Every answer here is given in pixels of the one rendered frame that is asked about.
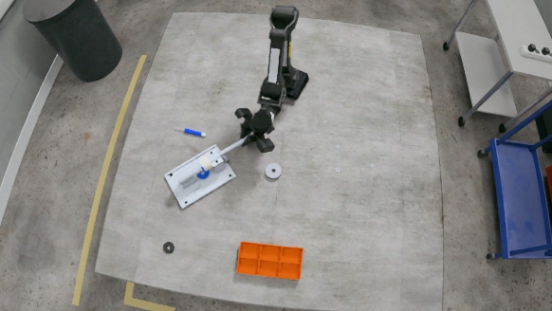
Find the orange compartment tray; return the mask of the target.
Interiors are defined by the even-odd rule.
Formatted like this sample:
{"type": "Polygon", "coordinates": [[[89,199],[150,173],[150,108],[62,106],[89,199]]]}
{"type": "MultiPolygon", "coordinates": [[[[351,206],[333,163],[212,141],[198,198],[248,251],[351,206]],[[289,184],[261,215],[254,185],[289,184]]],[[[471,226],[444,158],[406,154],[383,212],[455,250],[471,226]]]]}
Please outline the orange compartment tray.
{"type": "Polygon", "coordinates": [[[302,247],[286,248],[283,246],[265,245],[241,241],[240,250],[237,273],[244,272],[244,274],[251,275],[268,275],[267,277],[275,276],[276,278],[284,277],[286,279],[301,279],[304,250],[302,247]],[[260,257],[262,260],[260,259],[260,257]]]}

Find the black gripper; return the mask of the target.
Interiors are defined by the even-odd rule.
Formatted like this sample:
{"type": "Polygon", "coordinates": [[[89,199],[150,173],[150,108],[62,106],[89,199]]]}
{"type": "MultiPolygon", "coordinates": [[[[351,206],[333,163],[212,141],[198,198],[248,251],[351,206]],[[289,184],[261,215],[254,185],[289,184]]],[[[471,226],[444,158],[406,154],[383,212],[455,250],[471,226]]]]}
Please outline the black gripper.
{"type": "MultiPolygon", "coordinates": [[[[255,115],[255,113],[253,115],[255,115]]],[[[265,138],[265,136],[263,135],[263,132],[266,129],[260,129],[255,126],[253,119],[251,119],[253,115],[248,108],[237,108],[234,112],[234,115],[238,119],[241,119],[242,117],[245,119],[245,122],[240,125],[241,126],[240,139],[247,137],[243,142],[242,147],[250,144],[251,142],[256,142],[256,146],[261,153],[272,152],[274,150],[275,145],[273,144],[271,139],[265,138]],[[249,136],[251,132],[253,132],[253,135],[249,136]]]]}

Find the blue screwdriver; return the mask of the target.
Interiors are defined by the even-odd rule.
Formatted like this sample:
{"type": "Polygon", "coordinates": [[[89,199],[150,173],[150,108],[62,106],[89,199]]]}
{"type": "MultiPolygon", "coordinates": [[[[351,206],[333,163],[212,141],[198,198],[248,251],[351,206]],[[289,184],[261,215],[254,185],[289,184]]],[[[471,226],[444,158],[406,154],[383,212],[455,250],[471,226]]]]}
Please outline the blue screwdriver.
{"type": "MultiPolygon", "coordinates": [[[[179,128],[175,128],[175,129],[179,129],[179,128]]],[[[179,130],[183,130],[183,129],[179,129],[179,130]]],[[[186,129],[183,130],[185,133],[188,133],[188,134],[194,134],[194,135],[198,135],[198,136],[202,136],[202,137],[206,137],[206,134],[204,133],[200,133],[200,132],[196,132],[196,131],[193,131],[193,130],[190,130],[190,129],[186,129]]]]}

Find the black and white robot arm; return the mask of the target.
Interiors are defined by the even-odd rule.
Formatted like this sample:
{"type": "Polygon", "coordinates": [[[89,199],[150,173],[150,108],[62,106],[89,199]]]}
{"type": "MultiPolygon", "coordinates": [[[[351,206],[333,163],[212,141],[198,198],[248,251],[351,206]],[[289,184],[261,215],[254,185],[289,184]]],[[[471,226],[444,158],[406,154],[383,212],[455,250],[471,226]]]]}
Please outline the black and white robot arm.
{"type": "Polygon", "coordinates": [[[299,69],[295,69],[291,64],[291,31],[296,28],[298,18],[299,11],[295,7],[281,5],[272,8],[268,17],[271,29],[267,76],[263,80],[257,100],[261,108],[253,117],[256,127],[266,129],[263,135],[275,130],[271,123],[282,110],[281,105],[284,104],[286,95],[285,87],[295,89],[297,84],[293,84],[300,79],[299,69]]]}

